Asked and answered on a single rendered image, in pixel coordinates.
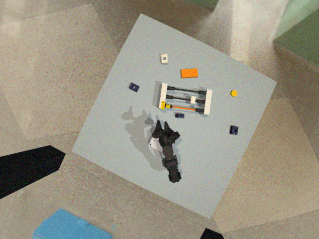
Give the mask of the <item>orange rectangular block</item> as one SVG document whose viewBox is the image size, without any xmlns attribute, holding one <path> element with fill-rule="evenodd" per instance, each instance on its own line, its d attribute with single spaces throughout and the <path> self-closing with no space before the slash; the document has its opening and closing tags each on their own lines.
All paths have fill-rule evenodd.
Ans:
<svg viewBox="0 0 319 239">
<path fill-rule="evenodd" d="M 198 70 L 197 70 L 197 68 L 182 69 L 181 70 L 181 77 L 182 77 L 182 79 L 198 77 Z"/>
</svg>

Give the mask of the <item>yellow short cylinder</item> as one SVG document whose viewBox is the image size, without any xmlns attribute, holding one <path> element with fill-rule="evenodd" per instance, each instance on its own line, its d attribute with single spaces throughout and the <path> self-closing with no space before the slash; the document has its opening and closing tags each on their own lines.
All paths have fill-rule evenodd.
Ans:
<svg viewBox="0 0 319 239">
<path fill-rule="evenodd" d="M 233 90 L 233 91 L 231 91 L 231 96 L 233 96 L 233 97 L 235 97 L 236 95 L 237 95 L 237 91 L 236 90 Z"/>
</svg>

